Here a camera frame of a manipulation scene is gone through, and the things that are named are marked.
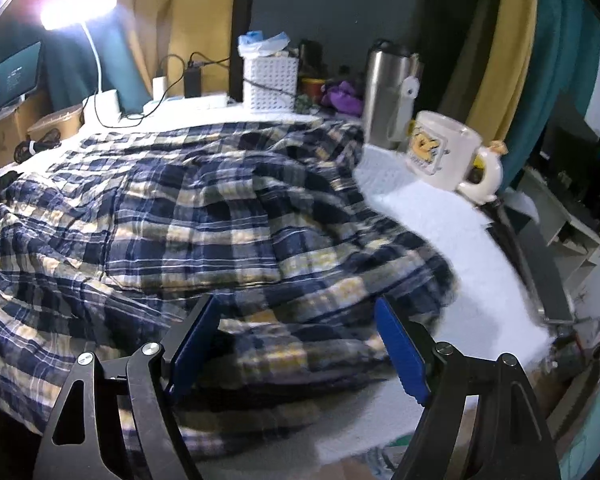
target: black cable bundle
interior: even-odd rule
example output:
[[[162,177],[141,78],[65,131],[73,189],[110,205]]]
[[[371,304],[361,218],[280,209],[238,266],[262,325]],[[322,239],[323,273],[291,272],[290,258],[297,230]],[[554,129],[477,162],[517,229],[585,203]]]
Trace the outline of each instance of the black cable bundle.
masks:
[[[22,164],[24,161],[31,158],[35,153],[45,152],[46,150],[52,150],[60,145],[60,131],[57,128],[52,129],[42,139],[33,141],[31,137],[26,136],[26,140],[23,140],[16,146],[13,158],[17,164]]]

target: thermos handle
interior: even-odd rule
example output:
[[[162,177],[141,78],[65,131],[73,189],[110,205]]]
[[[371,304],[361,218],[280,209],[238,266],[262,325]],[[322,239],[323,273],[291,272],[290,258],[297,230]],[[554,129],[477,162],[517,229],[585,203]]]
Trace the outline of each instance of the thermos handle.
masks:
[[[392,142],[402,142],[407,139],[409,123],[413,119],[413,104],[419,91],[419,81],[409,76],[400,85],[400,96],[393,114],[395,120],[389,122],[387,138]]]
[[[495,192],[502,184],[502,163],[500,154],[491,148],[481,146],[477,154],[484,163],[482,180],[478,184],[461,182],[458,191],[472,202],[482,205],[496,200]]]

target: black cable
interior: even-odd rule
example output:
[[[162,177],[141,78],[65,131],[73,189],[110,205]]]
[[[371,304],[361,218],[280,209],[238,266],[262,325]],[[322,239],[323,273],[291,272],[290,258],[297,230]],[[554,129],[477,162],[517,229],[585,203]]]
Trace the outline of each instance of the black cable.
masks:
[[[198,52],[198,51],[195,51],[195,52],[192,52],[192,53],[191,53],[191,56],[189,56],[189,66],[190,66],[191,64],[193,64],[193,63],[194,63],[194,62],[193,62],[193,56],[199,56],[199,57],[201,57],[201,58],[203,58],[203,59],[205,60],[205,62],[203,62],[203,63],[202,63],[201,67],[208,66],[208,65],[217,65],[217,66],[221,66],[222,68],[224,68],[224,69],[226,69],[226,70],[229,70],[229,67],[228,67],[228,66],[226,66],[226,65],[224,64],[225,62],[227,62],[227,61],[229,60],[229,58],[228,58],[228,57],[227,57],[227,58],[225,58],[225,59],[220,59],[220,60],[218,60],[218,61],[215,61],[215,60],[211,59],[210,57],[208,57],[208,56],[205,56],[205,54],[203,54],[203,53],[201,53],[201,52]],[[164,57],[163,57],[163,58],[160,60],[160,63],[158,64],[158,67],[159,67],[159,69],[158,69],[158,70],[159,70],[160,72],[163,72],[162,65],[163,65],[163,63],[165,62],[165,60],[167,60],[169,57],[174,57],[174,58],[176,58],[176,59],[179,59],[180,63],[182,63],[182,75],[181,75],[181,76],[180,76],[180,77],[177,79],[177,81],[175,81],[173,84],[171,84],[171,85],[170,85],[170,86],[169,86],[169,87],[168,87],[168,88],[167,88],[167,89],[164,91],[164,94],[162,95],[162,99],[160,99],[160,102],[159,102],[159,103],[157,104],[157,106],[156,106],[155,108],[153,108],[153,110],[151,110],[151,111],[150,111],[148,114],[137,114],[137,115],[138,115],[138,117],[137,117],[137,118],[132,118],[132,117],[131,117],[131,115],[134,115],[134,114],[126,114],[126,115],[122,115],[121,119],[130,119],[130,120],[135,120],[135,119],[137,119],[137,120],[138,120],[138,123],[137,123],[137,124],[130,124],[130,125],[128,125],[128,126],[106,126],[106,125],[105,125],[105,124],[104,124],[104,123],[103,123],[103,122],[100,120],[100,118],[99,118],[99,115],[97,114],[97,107],[96,107],[96,95],[97,95],[97,93],[94,93],[94,94],[92,94],[92,95],[89,95],[89,96],[86,98],[86,102],[84,102],[84,107],[86,107],[86,105],[88,104],[88,100],[89,100],[91,97],[93,97],[93,109],[95,110],[97,121],[100,123],[100,125],[101,125],[103,128],[108,128],[108,129],[137,128],[138,126],[140,126],[140,124],[142,124],[142,121],[144,121],[144,120],[145,120],[147,117],[149,117],[150,115],[152,115],[152,114],[153,114],[153,113],[154,113],[154,112],[155,112],[155,111],[156,111],[156,110],[157,110],[157,109],[160,107],[160,105],[163,103],[164,99],[166,98],[166,96],[167,96],[167,93],[169,92],[169,90],[171,90],[171,89],[172,89],[172,88],[173,88],[173,87],[174,87],[176,84],[178,84],[180,81],[182,81],[182,79],[184,79],[184,74],[185,74],[185,72],[186,72],[186,70],[187,70],[187,64],[186,64],[186,62],[184,61],[184,59],[183,59],[181,56],[178,56],[177,54],[166,54],[166,56],[164,56]],[[271,91],[271,92],[278,92],[279,94],[282,94],[282,95],[286,95],[286,96],[292,97],[292,98],[293,98],[293,108],[295,108],[295,104],[296,104],[297,100],[298,100],[298,99],[299,99],[299,97],[300,97],[298,94],[294,94],[294,93],[291,93],[291,92],[287,92],[286,90],[280,90],[279,88],[273,88],[273,87],[271,87],[271,86],[262,85],[262,84],[260,84],[260,83],[256,83],[255,81],[251,81],[250,79],[247,79],[247,78],[245,78],[245,77],[243,77],[243,78],[242,78],[242,80],[243,80],[245,83],[248,83],[248,84],[250,84],[250,85],[253,85],[253,86],[254,86],[254,87],[256,87],[256,88],[260,88],[260,89],[262,89],[262,90],[268,90],[268,91]]]
[[[109,130],[117,130],[117,129],[122,129],[122,128],[137,128],[138,126],[140,126],[140,124],[142,124],[142,121],[144,121],[147,117],[149,117],[150,115],[153,114],[153,112],[155,112],[155,110],[157,110],[160,105],[164,102],[164,99],[166,99],[167,94],[169,93],[169,90],[171,90],[176,84],[178,84],[180,81],[182,81],[182,79],[184,79],[184,72],[186,72],[187,70],[187,64],[185,63],[184,59],[182,59],[180,56],[178,56],[177,54],[166,54],[166,56],[164,56],[159,63],[159,67],[161,69],[162,64],[164,63],[165,59],[168,59],[169,57],[175,57],[176,59],[179,59],[180,62],[182,63],[182,75],[177,79],[177,81],[175,81],[173,84],[171,84],[170,86],[168,86],[168,88],[166,90],[164,90],[164,93],[162,94],[162,99],[160,99],[160,102],[158,102],[158,104],[156,105],[155,108],[153,108],[153,110],[151,110],[149,113],[147,114],[137,114],[138,117],[137,118],[131,118],[131,115],[134,114],[125,114],[121,117],[121,119],[130,119],[130,120],[138,120],[137,124],[129,124],[127,126],[106,126],[106,124],[104,124],[102,122],[102,120],[99,118],[99,115],[97,113],[97,106],[96,106],[96,95],[97,92],[89,95],[86,98],[86,102],[84,103],[84,107],[86,107],[86,105],[88,104],[88,100],[93,97],[93,109],[96,113],[96,118],[97,118],[97,122],[100,123],[100,126],[102,126],[103,128],[107,128]]]
[[[200,56],[202,59],[204,59],[206,62],[208,62],[209,64],[220,64],[220,63],[226,63],[230,58],[225,57],[224,59],[221,59],[219,61],[214,61],[212,60],[210,57],[206,57],[204,54],[202,54],[201,52],[195,51],[191,53],[191,56],[189,56],[189,64],[191,64],[193,62],[193,56]],[[224,68],[229,68],[226,65],[220,65]]]
[[[202,54],[201,52],[196,51],[193,54],[191,54],[191,56],[189,56],[189,64],[191,64],[193,62],[193,56],[200,56],[201,58],[203,58],[206,61],[206,63],[203,64],[203,66],[218,65],[218,66],[221,66],[222,68],[225,68],[226,70],[229,70],[229,67],[224,64],[224,62],[226,62],[226,61],[229,60],[228,57],[226,59],[221,59],[219,61],[214,61],[214,60],[210,59],[209,57],[205,56],[205,54]],[[245,83],[249,83],[250,85],[253,85],[256,88],[261,88],[262,90],[269,90],[269,91],[272,91],[272,92],[278,92],[280,94],[292,97],[294,99],[294,101],[293,101],[293,107],[294,108],[295,108],[295,102],[300,97],[298,94],[292,94],[291,92],[287,92],[286,90],[280,90],[279,88],[273,88],[271,86],[262,85],[260,83],[256,83],[255,81],[251,81],[250,79],[247,79],[245,77],[242,77],[242,80]]]
[[[13,160],[17,164],[22,164],[31,158],[35,153],[41,153],[46,150],[52,150],[60,145],[60,131],[57,128],[46,132],[44,137],[40,140],[31,140],[29,135],[26,136],[26,140],[20,142],[13,153]]]

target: white bed sheet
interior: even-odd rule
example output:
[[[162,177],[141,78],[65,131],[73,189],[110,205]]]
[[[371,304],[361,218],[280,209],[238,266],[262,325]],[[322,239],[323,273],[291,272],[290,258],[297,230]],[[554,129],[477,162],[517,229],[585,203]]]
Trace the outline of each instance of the white bed sheet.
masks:
[[[254,115],[234,106],[197,111],[189,117],[156,113],[129,131],[167,131],[227,121],[313,119],[295,114]],[[4,168],[0,174],[8,169],[45,171],[59,152],[71,149],[98,130],[102,127],[83,126],[60,148],[35,155],[20,166]],[[355,177],[371,207],[428,238],[449,259],[460,278],[459,297],[446,309],[436,340],[451,342],[465,355],[486,359],[510,352],[526,366],[546,353],[550,336],[527,306],[525,289],[515,271],[484,230],[488,223],[484,215],[464,198],[418,180],[400,155],[373,146],[365,148]],[[347,396],[320,422],[288,440],[201,463],[200,472],[205,479],[300,478],[321,465],[413,432],[421,412],[396,378]]]

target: metal screw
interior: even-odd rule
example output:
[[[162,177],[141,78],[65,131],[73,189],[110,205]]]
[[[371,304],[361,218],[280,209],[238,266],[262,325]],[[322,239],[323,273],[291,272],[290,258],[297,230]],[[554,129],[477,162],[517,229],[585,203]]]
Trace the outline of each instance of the metal screw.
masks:
[[[504,362],[504,364],[509,366],[515,366],[518,364],[518,360],[513,354],[502,354],[502,361]]]
[[[82,366],[90,364],[91,361],[93,361],[93,354],[91,352],[84,352],[78,357],[78,364],[81,364]]]
[[[451,355],[454,352],[454,346],[446,341],[440,341],[439,343],[436,343],[435,349],[437,350],[437,353],[442,355]]]
[[[160,351],[160,343],[147,343],[142,347],[142,353],[144,355],[157,354]]]

